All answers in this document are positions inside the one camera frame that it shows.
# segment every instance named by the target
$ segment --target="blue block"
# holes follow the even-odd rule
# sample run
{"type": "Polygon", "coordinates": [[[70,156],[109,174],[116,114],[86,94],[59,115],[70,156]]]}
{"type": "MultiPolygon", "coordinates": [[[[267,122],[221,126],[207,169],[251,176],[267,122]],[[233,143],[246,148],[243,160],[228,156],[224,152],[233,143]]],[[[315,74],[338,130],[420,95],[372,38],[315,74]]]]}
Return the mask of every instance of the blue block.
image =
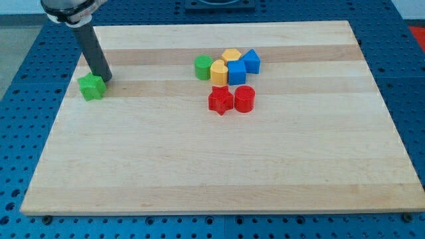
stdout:
{"type": "Polygon", "coordinates": [[[254,49],[249,50],[242,58],[245,62],[246,73],[259,74],[260,73],[260,57],[254,49]]]}
{"type": "Polygon", "coordinates": [[[245,84],[246,69],[243,60],[231,60],[227,62],[228,85],[245,84]]]}

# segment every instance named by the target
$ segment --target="yellow block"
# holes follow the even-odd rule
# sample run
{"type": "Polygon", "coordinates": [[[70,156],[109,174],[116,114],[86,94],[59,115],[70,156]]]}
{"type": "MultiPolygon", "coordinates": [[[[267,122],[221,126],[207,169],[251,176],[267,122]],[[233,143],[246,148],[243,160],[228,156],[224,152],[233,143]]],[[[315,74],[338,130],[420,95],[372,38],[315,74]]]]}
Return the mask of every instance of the yellow block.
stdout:
{"type": "Polygon", "coordinates": [[[241,56],[242,54],[237,49],[226,49],[221,55],[221,58],[227,66],[229,60],[239,60],[241,56]]]}
{"type": "Polygon", "coordinates": [[[216,60],[211,65],[211,82],[216,85],[227,85],[228,68],[223,60],[216,60]]]}

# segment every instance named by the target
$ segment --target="toy block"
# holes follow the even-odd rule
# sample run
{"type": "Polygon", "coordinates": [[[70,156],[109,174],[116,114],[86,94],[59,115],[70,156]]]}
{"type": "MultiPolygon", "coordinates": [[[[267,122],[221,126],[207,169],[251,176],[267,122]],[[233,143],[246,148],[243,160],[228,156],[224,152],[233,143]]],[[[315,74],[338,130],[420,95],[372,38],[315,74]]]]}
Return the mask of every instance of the toy block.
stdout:
{"type": "Polygon", "coordinates": [[[79,78],[78,83],[80,84],[81,94],[86,101],[93,99],[100,100],[106,91],[106,85],[102,77],[95,76],[92,73],[79,78]]]}
{"type": "Polygon", "coordinates": [[[222,116],[227,110],[233,109],[233,95],[228,91],[228,86],[212,88],[213,91],[208,97],[209,110],[214,110],[222,116]]]}
{"type": "Polygon", "coordinates": [[[199,80],[208,80],[210,75],[210,67],[213,59],[207,55],[200,55],[195,59],[195,76],[199,80]]]}
{"type": "Polygon", "coordinates": [[[227,84],[228,68],[223,60],[216,60],[211,65],[211,82],[216,85],[224,86],[227,84]]]}
{"type": "Polygon", "coordinates": [[[224,64],[227,65],[227,62],[231,60],[239,60],[242,54],[237,49],[226,49],[221,58],[224,60],[224,64]]]}
{"type": "Polygon", "coordinates": [[[260,57],[257,55],[254,49],[249,50],[242,58],[245,62],[246,72],[252,74],[260,73],[260,57]]]}
{"type": "Polygon", "coordinates": [[[254,109],[255,90],[250,86],[239,86],[234,92],[234,108],[241,113],[254,109]]]}
{"type": "Polygon", "coordinates": [[[243,60],[232,60],[227,62],[228,68],[228,85],[245,84],[246,69],[243,60]]]}

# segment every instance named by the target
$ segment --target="green star block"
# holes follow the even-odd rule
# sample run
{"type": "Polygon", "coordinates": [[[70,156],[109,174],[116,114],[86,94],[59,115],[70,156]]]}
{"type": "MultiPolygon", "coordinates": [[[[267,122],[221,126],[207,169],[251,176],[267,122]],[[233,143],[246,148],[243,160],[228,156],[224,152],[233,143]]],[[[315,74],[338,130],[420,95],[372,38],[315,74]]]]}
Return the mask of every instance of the green star block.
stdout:
{"type": "Polygon", "coordinates": [[[106,91],[106,85],[102,80],[102,77],[94,76],[92,73],[79,78],[78,83],[80,84],[81,94],[84,96],[86,101],[93,99],[100,100],[106,91]]]}

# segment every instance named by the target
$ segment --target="blue pegboard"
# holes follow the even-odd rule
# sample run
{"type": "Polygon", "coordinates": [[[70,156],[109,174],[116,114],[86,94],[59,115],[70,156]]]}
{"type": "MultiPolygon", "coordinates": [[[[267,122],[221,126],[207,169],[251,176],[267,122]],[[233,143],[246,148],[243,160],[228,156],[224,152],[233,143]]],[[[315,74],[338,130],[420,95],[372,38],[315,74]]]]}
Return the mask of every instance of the blue pegboard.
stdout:
{"type": "MultiPolygon", "coordinates": [[[[257,0],[255,11],[194,13],[183,5],[109,0],[94,24],[348,20],[425,183],[425,56],[390,0],[257,0]]],[[[424,213],[404,220],[402,214],[54,217],[49,225],[23,216],[19,207],[79,57],[71,30],[46,23],[0,102],[0,238],[425,238],[424,213]]]]}

